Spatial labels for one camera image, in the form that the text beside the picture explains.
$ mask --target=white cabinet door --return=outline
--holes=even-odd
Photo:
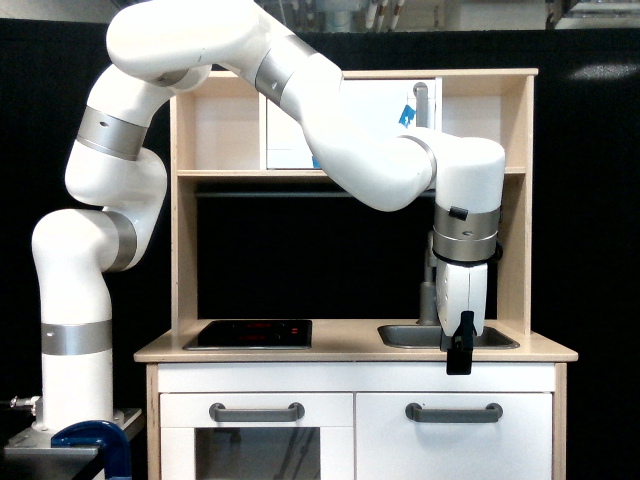
[[[160,412],[162,480],[354,478],[351,393],[170,393]]]
[[[502,416],[495,423],[421,423],[407,417],[410,404],[435,415],[456,410],[462,422],[499,404]],[[550,480],[551,447],[550,393],[356,395],[359,480]]]

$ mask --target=blue clamp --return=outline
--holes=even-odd
[[[90,420],[60,430],[51,438],[51,447],[96,446],[104,456],[107,480],[131,480],[131,448],[126,435],[115,423]]]

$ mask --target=black background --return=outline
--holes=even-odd
[[[31,232],[47,213],[80,206],[66,193],[64,168],[90,88],[109,64],[105,32],[104,25],[0,20],[0,399],[40,394]],[[580,354],[569,365],[568,478],[638,478],[640,32],[303,38],[344,70],[539,69],[532,326]],[[572,75],[598,65],[612,78]],[[145,142],[167,162],[168,125],[165,105]],[[352,199],[203,200],[201,225],[214,227],[200,231],[201,247],[210,247],[201,250],[202,282],[209,282],[201,285],[201,313],[416,317],[428,203],[381,214]],[[106,278],[115,404],[144,406],[144,366],[133,353],[170,328],[168,200],[140,264]],[[143,442],[134,478],[144,477]]]

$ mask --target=toy kitchen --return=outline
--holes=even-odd
[[[479,325],[482,315],[463,315],[453,327],[440,325],[434,299],[455,297],[458,277],[454,269],[439,279],[447,286],[436,295],[442,263],[429,251],[416,285],[420,319],[202,318],[207,195],[229,184],[287,191],[331,180],[314,168],[297,124],[233,73],[213,71],[171,100],[172,327],[135,355],[147,369],[150,479],[565,478],[566,372],[578,355],[531,331],[536,74],[344,72],[347,112],[372,97],[386,105],[380,92],[408,107],[393,110],[391,136],[425,121],[504,148],[495,318]],[[374,121],[386,131],[383,123]],[[447,228],[439,225],[434,237]],[[438,242],[436,254],[446,248]]]

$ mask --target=oven door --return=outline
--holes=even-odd
[[[354,478],[350,393],[162,394],[162,480]]]

